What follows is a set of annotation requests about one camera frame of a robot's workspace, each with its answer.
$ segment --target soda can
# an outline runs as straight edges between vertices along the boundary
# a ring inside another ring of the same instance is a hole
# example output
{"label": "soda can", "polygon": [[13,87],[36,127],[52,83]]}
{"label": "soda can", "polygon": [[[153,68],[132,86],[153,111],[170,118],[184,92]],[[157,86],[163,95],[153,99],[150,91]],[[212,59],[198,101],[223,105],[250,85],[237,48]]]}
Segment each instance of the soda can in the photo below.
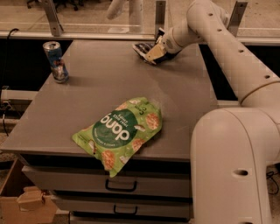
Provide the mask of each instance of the soda can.
{"label": "soda can", "polygon": [[64,83],[69,79],[69,73],[65,67],[65,62],[61,58],[62,51],[60,43],[56,41],[49,41],[43,44],[43,48],[48,58],[52,76],[57,83]]}

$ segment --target drawer handle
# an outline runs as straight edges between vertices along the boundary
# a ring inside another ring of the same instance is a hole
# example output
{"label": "drawer handle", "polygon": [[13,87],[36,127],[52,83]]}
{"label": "drawer handle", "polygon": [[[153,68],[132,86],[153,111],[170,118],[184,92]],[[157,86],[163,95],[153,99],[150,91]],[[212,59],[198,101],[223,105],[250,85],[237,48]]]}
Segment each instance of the drawer handle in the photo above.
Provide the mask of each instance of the drawer handle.
{"label": "drawer handle", "polygon": [[133,213],[120,213],[120,212],[116,211],[116,205],[114,205],[114,214],[132,214],[132,215],[135,215],[135,214],[137,214],[137,210],[138,210],[138,207],[136,206]]}
{"label": "drawer handle", "polygon": [[132,188],[129,189],[123,189],[123,188],[114,188],[114,187],[110,187],[109,186],[109,180],[106,179],[106,183],[105,183],[105,187],[107,190],[109,191],[114,191],[114,192],[126,192],[126,193],[131,193],[134,192],[137,189],[137,181],[134,181],[134,184],[132,186]]}

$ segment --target brown box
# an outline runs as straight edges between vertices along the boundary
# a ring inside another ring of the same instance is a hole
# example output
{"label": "brown box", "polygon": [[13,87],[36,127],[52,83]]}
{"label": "brown box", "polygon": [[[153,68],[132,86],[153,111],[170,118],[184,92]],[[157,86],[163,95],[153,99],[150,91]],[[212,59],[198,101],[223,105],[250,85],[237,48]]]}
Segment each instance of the brown box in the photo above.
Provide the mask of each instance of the brown box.
{"label": "brown box", "polygon": [[16,159],[0,190],[2,216],[6,224],[52,223],[57,207],[21,172]]}

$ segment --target green chip bag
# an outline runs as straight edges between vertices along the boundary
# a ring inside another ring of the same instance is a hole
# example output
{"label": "green chip bag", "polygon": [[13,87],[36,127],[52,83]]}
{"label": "green chip bag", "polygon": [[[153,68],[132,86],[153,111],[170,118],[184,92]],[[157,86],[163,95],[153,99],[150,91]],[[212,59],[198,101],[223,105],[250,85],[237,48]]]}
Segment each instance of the green chip bag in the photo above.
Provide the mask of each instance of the green chip bag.
{"label": "green chip bag", "polygon": [[161,127],[160,109],[146,98],[138,97],[75,133],[72,139],[88,154],[101,160],[112,178]]}

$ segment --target table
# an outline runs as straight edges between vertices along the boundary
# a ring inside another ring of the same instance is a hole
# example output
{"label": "table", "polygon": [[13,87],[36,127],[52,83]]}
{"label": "table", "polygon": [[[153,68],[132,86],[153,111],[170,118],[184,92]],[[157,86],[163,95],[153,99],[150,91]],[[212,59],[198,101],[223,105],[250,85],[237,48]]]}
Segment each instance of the table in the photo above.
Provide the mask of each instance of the table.
{"label": "table", "polygon": [[[151,66],[134,52],[135,43],[75,40],[63,56],[69,82],[57,84],[50,75],[1,146],[18,154],[26,176],[50,190],[60,209],[73,211],[71,223],[97,216],[109,223],[175,223],[192,216],[190,137],[195,123],[217,108],[211,81],[198,45]],[[162,131],[109,178],[71,135],[138,96],[161,108]]]}

